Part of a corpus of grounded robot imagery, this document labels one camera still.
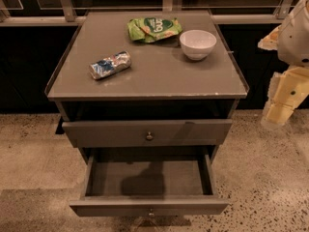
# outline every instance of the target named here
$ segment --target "drawer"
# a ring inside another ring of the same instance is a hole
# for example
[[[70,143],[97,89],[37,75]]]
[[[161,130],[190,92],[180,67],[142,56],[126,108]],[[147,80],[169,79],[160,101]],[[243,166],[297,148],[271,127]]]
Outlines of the drawer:
[[[210,158],[195,154],[200,146],[189,149],[92,150],[81,197],[70,207],[81,217],[218,215],[228,202],[218,198]]]
[[[63,124],[78,148],[222,144],[232,120],[81,121]]]

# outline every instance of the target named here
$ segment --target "white bowl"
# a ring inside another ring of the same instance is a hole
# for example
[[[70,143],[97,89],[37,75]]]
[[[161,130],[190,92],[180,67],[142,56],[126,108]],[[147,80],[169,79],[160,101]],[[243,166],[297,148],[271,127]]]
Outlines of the white bowl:
[[[216,44],[215,35],[203,30],[189,30],[180,37],[183,53],[191,60],[207,57]]]

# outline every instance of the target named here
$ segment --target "table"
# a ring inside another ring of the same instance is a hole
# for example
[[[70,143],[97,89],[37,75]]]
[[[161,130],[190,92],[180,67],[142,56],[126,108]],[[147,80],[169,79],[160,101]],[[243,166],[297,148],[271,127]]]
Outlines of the table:
[[[206,59],[191,61],[179,39],[132,42],[136,17],[179,20],[183,30],[217,37]],[[88,66],[122,50],[130,68],[95,81]],[[88,164],[79,216],[220,214],[211,163],[248,89],[207,11],[91,12],[52,76],[46,93]]]

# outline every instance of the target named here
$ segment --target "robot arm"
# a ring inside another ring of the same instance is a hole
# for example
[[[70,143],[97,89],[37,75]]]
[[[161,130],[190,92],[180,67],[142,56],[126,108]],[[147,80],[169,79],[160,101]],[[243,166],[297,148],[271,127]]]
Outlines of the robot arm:
[[[262,124],[283,126],[309,94],[309,0],[299,0],[283,23],[259,42],[290,67],[270,81]]]

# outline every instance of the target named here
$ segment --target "speckled floor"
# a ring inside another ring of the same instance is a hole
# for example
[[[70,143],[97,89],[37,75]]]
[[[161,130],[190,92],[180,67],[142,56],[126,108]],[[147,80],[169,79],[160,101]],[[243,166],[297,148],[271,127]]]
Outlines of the speckled floor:
[[[261,110],[236,111],[212,165],[219,216],[156,217],[137,231],[309,231],[309,110],[278,131],[260,126]],[[136,231],[140,217],[78,217],[86,166],[59,115],[0,115],[0,231]]]

